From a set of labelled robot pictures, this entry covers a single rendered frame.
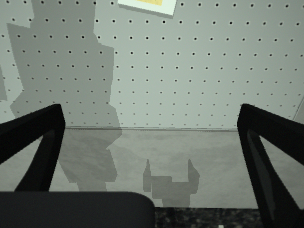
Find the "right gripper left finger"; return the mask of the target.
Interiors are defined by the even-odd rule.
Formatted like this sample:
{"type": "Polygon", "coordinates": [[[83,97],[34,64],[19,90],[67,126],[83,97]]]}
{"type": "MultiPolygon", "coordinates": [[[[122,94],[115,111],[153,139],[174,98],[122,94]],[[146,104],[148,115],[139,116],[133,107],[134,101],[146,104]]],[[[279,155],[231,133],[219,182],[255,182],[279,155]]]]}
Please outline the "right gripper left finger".
{"type": "Polygon", "coordinates": [[[43,136],[27,172],[14,191],[49,191],[65,125],[60,104],[0,124],[0,164],[43,136]]]}

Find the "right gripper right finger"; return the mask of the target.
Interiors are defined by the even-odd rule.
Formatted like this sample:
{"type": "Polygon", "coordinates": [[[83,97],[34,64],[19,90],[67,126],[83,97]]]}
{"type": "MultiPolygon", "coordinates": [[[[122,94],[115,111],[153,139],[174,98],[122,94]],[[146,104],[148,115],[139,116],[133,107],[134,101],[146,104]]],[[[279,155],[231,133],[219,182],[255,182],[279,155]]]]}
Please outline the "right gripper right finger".
{"type": "Polygon", "coordinates": [[[237,128],[263,227],[304,228],[304,209],[277,175],[259,137],[304,166],[304,124],[242,104],[237,128]]]}

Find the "white gel cassette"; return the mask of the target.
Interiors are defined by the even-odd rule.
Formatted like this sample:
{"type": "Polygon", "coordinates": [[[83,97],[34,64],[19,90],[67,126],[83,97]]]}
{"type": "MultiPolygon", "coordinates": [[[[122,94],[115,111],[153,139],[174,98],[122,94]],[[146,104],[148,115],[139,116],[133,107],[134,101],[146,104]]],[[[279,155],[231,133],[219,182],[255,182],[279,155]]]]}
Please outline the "white gel cassette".
{"type": "Polygon", "coordinates": [[[176,0],[118,0],[118,3],[173,15],[176,0]]]}

